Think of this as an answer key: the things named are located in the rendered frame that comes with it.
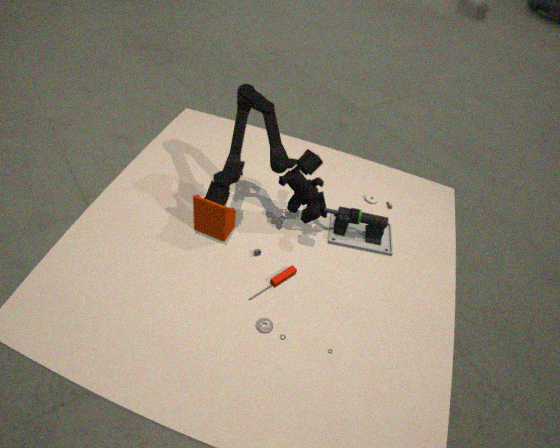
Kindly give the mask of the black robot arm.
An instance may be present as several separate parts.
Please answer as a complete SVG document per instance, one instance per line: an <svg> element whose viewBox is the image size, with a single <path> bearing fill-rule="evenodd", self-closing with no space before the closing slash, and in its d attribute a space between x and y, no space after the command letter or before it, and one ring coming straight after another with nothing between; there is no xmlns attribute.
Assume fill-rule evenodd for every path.
<svg viewBox="0 0 560 448"><path fill-rule="evenodd" d="M301 171L305 175L312 175L323 164L322 159L310 149L299 160L288 158L281 142L274 104L265 99L251 85L243 84L238 89L237 114L230 153L223 171L214 174L214 182L211 181L204 197L205 199L220 205L226 205L230 194L229 185L237 182L240 174L243 175L242 169L245 162L240 162L240 156L242 154L246 124L251 107L263 114L270 145L271 169L276 173L282 173L297 164L292 170L288 170L283 176L279 176L278 183L280 185L285 186L288 184L293 191L298 191L307 183L307 179Z"/></svg>

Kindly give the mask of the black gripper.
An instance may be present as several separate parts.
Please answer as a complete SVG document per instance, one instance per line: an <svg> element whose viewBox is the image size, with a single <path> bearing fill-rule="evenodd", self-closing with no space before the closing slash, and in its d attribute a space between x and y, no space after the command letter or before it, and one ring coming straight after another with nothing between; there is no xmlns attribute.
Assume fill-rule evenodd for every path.
<svg viewBox="0 0 560 448"><path fill-rule="evenodd" d="M308 179L306 185L298 190L294 191L294 196L303 201L301 204L307 204L307 208L302 210L301 220L303 223L311 222L318 219L320 216L326 218L328 212L326 212L326 202L324 197L324 192L319 193L317 186L324 186L324 181L320 177L314 179Z"/></svg>

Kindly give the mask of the red-handled screwdriver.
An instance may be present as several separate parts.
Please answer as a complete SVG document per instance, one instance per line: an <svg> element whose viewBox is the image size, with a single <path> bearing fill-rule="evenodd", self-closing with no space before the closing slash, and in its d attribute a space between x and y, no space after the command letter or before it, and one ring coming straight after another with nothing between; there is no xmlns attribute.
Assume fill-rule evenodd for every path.
<svg viewBox="0 0 560 448"><path fill-rule="evenodd" d="M294 276L297 272L297 269L292 265L289 268L287 268L286 270L284 270L283 272L281 272L280 274L276 275L275 277L273 277L270 280L270 284L271 286L277 287L280 284L282 284L283 282L285 282L286 280L288 280L289 278L291 278L292 276ZM257 295L261 294L262 292L264 292L265 290L267 290L268 288L270 288L271 286L268 286L266 288L264 288L263 290L261 290L260 292L258 292L257 294L255 294L254 296L252 296L251 298L249 298L248 300L250 301L251 299L253 299L254 297L256 297Z"/></svg>

